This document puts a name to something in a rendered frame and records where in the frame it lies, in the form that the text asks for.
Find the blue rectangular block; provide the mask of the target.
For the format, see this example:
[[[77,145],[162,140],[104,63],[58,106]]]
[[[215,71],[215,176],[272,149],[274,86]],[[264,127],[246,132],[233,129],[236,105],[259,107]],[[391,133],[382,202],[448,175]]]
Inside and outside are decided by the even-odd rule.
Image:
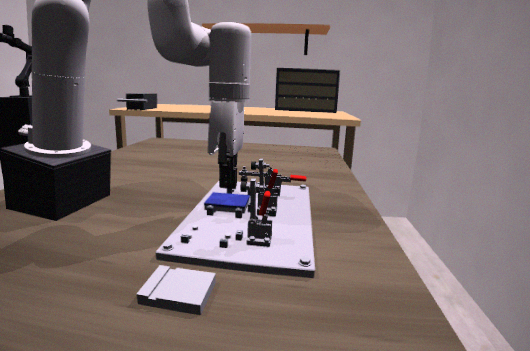
[[[242,209],[242,214],[250,202],[250,195],[229,194],[213,192],[204,202],[204,210],[207,206],[214,206],[214,211],[235,213],[236,208]]]

